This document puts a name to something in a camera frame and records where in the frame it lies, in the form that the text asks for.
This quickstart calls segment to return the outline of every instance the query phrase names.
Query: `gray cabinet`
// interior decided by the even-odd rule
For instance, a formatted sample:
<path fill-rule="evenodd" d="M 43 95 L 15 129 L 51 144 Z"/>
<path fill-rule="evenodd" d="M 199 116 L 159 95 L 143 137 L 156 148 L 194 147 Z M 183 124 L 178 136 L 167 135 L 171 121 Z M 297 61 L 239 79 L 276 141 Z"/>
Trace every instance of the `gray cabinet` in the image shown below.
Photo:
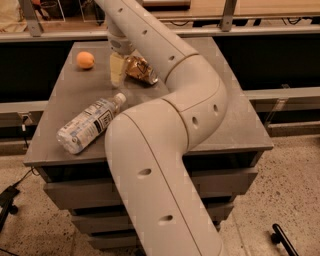
<path fill-rule="evenodd" d="M 185 39 L 216 68 L 227 86 L 229 106 L 218 130 L 183 156 L 183 162 L 207 211 L 217 227 L 233 208 L 237 195 L 245 194 L 256 175 L 255 165 L 273 144 L 256 112 L 243 94 L 212 38 Z M 90 71 L 76 67 L 79 51 L 96 60 Z M 24 163 L 34 166 L 46 181 L 44 191 L 61 210 L 72 213 L 72 223 L 97 249 L 136 246 L 139 239 L 122 204 L 104 153 L 104 136 L 79 155 L 57 143 L 60 127 L 100 97 L 110 97 L 106 42 L 75 43 L 43 112 Z M 130 107 L 168 93 L 159 81 L 145 88 L 127 78 L 121 91 Z"/>

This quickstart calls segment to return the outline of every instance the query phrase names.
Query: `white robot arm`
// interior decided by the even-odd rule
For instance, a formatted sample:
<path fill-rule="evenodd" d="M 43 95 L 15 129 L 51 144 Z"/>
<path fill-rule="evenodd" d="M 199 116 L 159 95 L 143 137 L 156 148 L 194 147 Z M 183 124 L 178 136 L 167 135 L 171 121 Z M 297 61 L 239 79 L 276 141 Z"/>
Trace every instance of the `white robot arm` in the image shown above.
<path fill-rule="evenodd" d="M 182 162 L 222 122 L 223 82 L 204 57 L 135 0 L 96 2 L 108 17 L 112 48 L 128 54 L 133 45 L 170 91 L 122 112 L 105 138 L 112 176 L 145 252 L 225 256 Z"/>

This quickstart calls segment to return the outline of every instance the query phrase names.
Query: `water bottle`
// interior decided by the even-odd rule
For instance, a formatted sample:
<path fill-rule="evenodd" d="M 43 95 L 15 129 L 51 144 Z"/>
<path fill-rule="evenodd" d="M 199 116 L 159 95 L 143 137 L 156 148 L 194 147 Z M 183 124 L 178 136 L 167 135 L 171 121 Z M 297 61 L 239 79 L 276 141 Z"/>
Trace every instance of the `water bottle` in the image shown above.
<path fill-rule="evenodd" d="M 57 132 L 58 142 L 71 154 L 80 153 L 107 129 L 125 101 L 122 93 L 99 99 Z"/>

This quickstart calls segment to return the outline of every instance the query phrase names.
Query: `speckled floor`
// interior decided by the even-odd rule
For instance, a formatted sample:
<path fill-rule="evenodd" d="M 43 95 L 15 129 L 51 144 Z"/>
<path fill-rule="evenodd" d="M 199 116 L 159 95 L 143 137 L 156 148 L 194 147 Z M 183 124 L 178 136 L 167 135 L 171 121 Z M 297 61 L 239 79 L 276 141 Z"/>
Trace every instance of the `speckled floor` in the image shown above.
<path fill-rule="evenodd" d="M 320 135 L 272 138 L 259 174 L 246 195 L 238 196 L 220 234 L 230 256 L 288 255 L 270 242 L 272 224 L 282 226 L 300 256 L 320 255 Z M 0 156 L 0 191 L 28 168 L 23 155 Z M 17 255 L 131 255 L 132 248 L 98 251 L 86 242 L 42 190 L 44 181 L 30 175 L 19 186 L 17 215 L 9 215 L 0 248 Z"/>

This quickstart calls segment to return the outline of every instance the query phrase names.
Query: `bottle cap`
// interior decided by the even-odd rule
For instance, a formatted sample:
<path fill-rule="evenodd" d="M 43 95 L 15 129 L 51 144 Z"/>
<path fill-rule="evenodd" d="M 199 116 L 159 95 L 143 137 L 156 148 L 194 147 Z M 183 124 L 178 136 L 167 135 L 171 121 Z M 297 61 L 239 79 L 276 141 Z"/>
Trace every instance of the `bottle cap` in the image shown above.
<path fill-rule="evenodd" d="M 124 104 L 127 100 L 126 96 L 123 93 L 118 93 L 114 97 L 118 97 L 121 100 L 121 105 Z"/>

